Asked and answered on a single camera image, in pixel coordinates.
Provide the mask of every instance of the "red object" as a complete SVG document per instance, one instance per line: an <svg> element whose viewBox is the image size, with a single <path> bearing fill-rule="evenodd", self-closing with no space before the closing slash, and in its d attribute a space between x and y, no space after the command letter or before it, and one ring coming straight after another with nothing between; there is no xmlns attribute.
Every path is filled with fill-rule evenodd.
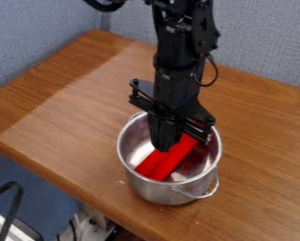
<svg viewBox="0 0 300 241"><path fill-rule="evenodd" d="M157 181L163 181L185 160L189 153L199 143L198 139L183 134L182 140L167 153L154 150L137 167L135 171Z"/></svg>

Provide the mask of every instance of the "wooden table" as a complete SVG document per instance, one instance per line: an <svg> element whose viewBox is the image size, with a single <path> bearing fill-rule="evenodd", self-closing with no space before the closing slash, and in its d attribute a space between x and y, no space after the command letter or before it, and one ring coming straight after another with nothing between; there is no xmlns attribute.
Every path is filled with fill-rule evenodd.
<svg viewBox="0 0 300 241"><path fill-rule="evenodd" d="M18 77L0 89L0 152L146 240L299 241L300 88L221 66L202 91L225 140L218 194L173 207L130 189L117 140L154 53L96 30Z"/></svg>

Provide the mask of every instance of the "pot rim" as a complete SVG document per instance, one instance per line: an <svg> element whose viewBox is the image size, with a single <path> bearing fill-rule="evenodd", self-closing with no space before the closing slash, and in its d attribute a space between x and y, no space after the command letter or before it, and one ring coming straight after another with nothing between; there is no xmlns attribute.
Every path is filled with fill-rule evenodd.
<svg viewBox="0 0 300 241"><path fill-rule="evenodd" d="M219 131L218 129L215 128L215 126L211 127L213 129L213 132L214 132L214 135L217 137L217 142L218 142L218 145L219 145L219 150L218 150L218 154L217 154L217 157L215 157L215 161L211 165L211 167L209 168L207 171L205 171L201 175L187 179L186 181L179 181L179 182L161 182L161 181L157 181L154 179L150 179L147 177L145 177L143 175L141 175L137 171L134 171L131 169L131 167L127 165L126 161L123 160L123 157L122 157L122 152L121 152L121 143L122 143L122 139L123 139L123 135L126 133L126 130L129 129L129 127L138 121L138 119L143 118L145 116L147 116L147 113L146 112L141 112L139 115L137 115L129 122L127 124L125 125L121 133L119 133L119 136L118 136L118 156L119 156L119 160L123 164L123 166L129 169L129 171L135 174L139 178L142 178L143 181L147 181L153 184L158 184L158 185L185 185L185 184L189 184L189 183L193 183L195 181L198 181L199 179L202 179L217 167L218 167L218 163L221 161L221 158L222 158L222 154L223 154L223 142L222 142L222 137L221 137L221 134L219 134Z"/></svg>

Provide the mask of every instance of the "metal pot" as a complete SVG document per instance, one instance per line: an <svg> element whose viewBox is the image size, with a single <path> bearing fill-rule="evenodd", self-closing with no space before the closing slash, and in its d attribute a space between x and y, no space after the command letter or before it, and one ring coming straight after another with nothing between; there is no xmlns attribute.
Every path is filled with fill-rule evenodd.
<svg viewBox="0 0 300 241"><path fill-rule="evenodd" d="M145 199L159 204L181 205L215 194L219 187L218 163L223 152L222 138L215 127L207 146L199 148L202 149L195 158L178 166L165 182L149 179L135 172L135 167L155 150L150 139L147 113L141 112L131 118L118 137L118 155L130 186ZM206 192L213 181L214 187Z"/></svg>

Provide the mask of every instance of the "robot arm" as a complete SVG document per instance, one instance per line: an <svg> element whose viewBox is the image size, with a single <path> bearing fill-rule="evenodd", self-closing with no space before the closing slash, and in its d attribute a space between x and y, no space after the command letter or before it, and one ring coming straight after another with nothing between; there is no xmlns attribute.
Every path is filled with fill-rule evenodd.
<svg viewBox="0 0 300 241"><path fill-rule="evenodd" d="M105 6L96 0L84 0L103 11L115 11L125 0L113 0ZM149 112L151 141L167 152L181 141L183 132L202 142L210 138L215 118L202 106L198 96L203 84L205 62L217 69L210 52L218 48L221 32L213 16L214 0L145 0L153 6L159 39L155 54L155 84L131 81L130 102Z"/></svg>

